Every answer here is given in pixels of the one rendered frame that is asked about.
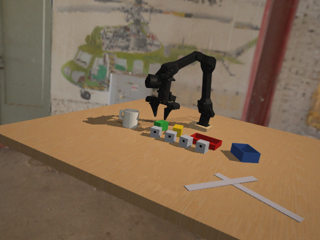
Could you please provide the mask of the blue open-top tray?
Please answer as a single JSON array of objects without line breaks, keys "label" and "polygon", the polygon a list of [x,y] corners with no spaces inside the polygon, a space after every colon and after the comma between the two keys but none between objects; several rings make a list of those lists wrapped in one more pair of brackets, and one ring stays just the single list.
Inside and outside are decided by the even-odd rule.
[{"label": "blue open-top tray", "polygon": [[260,153],[245,143],[232,143],[230,152],[243,163],[258,163]]}]

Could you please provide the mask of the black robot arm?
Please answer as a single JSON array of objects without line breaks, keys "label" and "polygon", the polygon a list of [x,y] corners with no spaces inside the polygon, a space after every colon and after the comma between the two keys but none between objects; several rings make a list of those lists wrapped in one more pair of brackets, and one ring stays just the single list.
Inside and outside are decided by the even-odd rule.
[{"label": "black robot arm", "polygon": [[207,56],[199,51],[194,51],[181,59],[164,63],[155,75],[148,74],[145,80],[145,86],[146,88],[152,89],[170,90],[171,82],[176,81],[173,76],[181,68],[195,61],[200,62],[200,67],[203,72],[201,99],[197,101],[198,112],[201,113],[201,115],[197,124],[208,127],[210,126],[210,118],[213,118],[215,115],[211,101],[212,72],[216,67],[216,59],[214,57]]}]

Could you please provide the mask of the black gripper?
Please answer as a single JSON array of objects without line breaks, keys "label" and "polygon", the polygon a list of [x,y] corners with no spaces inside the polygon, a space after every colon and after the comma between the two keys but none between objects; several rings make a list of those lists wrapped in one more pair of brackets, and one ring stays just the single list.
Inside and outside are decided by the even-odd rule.
[{"label": "black gripper", "polygon": [[169,102],[170,101],[169,100],[169,95],[171,94],[170,90],[164,90],[164,89],[160,89],[159,88],[159,90],[157,90],[157,93],[158,93],[158,97],[156,97],[156,96],[147,96],[145,101],[149,102],[149,104],[150,104],[150,106],[152,108],[154,117],[157,116],[157,111],[158,111],[159,104],[166,105],[167,107],[164,108],[164,120],[166,120],[168,115],[169,115],[169,113],[172,110],[180,109],[180,104],[177,103],[177,102]]}]

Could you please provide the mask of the red tray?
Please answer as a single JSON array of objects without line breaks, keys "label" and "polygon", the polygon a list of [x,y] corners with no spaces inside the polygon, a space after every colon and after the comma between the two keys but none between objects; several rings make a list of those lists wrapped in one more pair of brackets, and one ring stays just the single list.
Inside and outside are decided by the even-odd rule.
[{"label": "red tray", "polygon": [[204,140],[204,141],[208,141],[209,142],[209,149],[211,150],[216,150],[217,148],[219,148],[222,145],[222,140],[213,138],[213,137],[209,137],[200,133],[194,133],[192,135],[190,135],[190,137],[193,137],[193,144],[196,144],[198,140]]}]

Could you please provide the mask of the grey flat bar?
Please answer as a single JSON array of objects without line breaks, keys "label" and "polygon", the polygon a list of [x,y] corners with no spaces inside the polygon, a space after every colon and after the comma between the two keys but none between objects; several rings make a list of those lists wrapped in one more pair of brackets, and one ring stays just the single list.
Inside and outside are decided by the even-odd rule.
[{"label": "grey flat bar", "polygon": [[239,184],[239,183],[246,183],[246,182],[252,182],[252,181],[258,181],[258,179],[256,179],[253,176],[246,176],[246,177],[239,177],[239,178],[232,178],[232,179],[225,179],[225,180],[184,185],[184,187],[188,191],[194,191],[194,190],[201,190],[201,189],[220,187],[220,186],[226,186],[226,185],[233,185],[233,184]]},{"label": "grey flat bar", "polygon": [[[230,179],[230,178],[222,175],[221,173],[216,173],[216,174],[214,174],[214,175],[217,176],[218,178],[222,179],[222,180],[228,180],[228,179]],[[301,217],[301,216],[299,216],[299,215],[297,215],[297,214],[295,214],[295,213],[293,213],[293,212],[285,209],[284,207],[282,207],[282,206],[280,206],[280,205],[278,205],[278,204],[270,201],[269,199],[263,197],[262,195],[256,193],[256,192],[253,191],[253,190],[250,190],[249,188],[247,188],[247,187],[245,187],[245,186],[243,186],[243,185],[241,185],[241,184],[239,184],[239,183],[232,184],[232,185],[235,186],[236,188],[244,191],[245,193],[247,193],[247,194],[249,194],[249,195],[257,198],[259,201],[261,201],[261,202],[269,205],[270,207],[278,210],[279,212],[287,215],[288,217],[290,217],[290,218],[292,218],[292,219],[300,222],[300,223],[304,220],[303,217]]]}]

